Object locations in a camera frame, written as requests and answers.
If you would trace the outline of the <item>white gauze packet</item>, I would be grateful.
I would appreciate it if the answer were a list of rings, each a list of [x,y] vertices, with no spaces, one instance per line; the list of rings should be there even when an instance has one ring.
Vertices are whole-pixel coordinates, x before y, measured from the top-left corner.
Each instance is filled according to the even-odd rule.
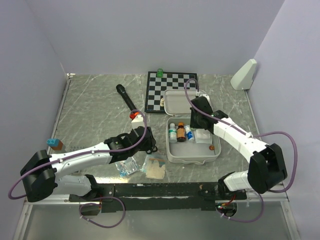
[[[194,131],[195,142],[197,144],[211,144],[212,135],[208,130],[196,129]]]

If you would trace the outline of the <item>brown medicine bottle orange cap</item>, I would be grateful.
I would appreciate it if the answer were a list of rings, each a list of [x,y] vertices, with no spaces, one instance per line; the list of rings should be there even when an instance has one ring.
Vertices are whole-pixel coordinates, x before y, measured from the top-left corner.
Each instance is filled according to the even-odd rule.
[[[185,142],[186,141],[186,132],[185,132],[185,126],[184,126],[183,122],[178,123],[176,134],[177,134],[177,141],[178,142]]]

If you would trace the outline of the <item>white bottle green label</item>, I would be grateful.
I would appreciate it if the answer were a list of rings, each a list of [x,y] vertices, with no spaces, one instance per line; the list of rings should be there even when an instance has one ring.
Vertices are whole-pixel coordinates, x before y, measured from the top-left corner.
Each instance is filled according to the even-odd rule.
[[[176,125],[174,123],[169,124],[168,139],[169,139],[169,143],[176,143],[178,141],[177,140],[177,129],[176,129]]]

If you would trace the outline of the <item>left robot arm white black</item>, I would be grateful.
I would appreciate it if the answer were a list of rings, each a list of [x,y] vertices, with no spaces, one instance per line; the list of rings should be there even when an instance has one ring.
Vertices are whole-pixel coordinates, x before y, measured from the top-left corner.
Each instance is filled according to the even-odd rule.
[[[93,201],[99,195],[94,177],[76,178],[72,173],[124,161],[139,151],[150,154],[157,149],[151,128],[140,126],[74,152],[49,155],[46,150],[37,151],[20,171],[27,200],[34,203],[51,194],[71,194]]]

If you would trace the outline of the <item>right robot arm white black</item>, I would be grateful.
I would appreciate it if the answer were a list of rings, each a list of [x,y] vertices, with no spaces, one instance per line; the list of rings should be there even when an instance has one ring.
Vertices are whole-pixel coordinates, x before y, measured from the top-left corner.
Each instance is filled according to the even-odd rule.
[[[240,128],[226,113],[213,111],[204,96],[190,101],[191,126],[204,129],[226,141],[248,162],[248,170],[231,172],[219,179],[218,193],[230,199],[236,191],[270,191],[288,176],[283,152],[277,144],[267,144]]]

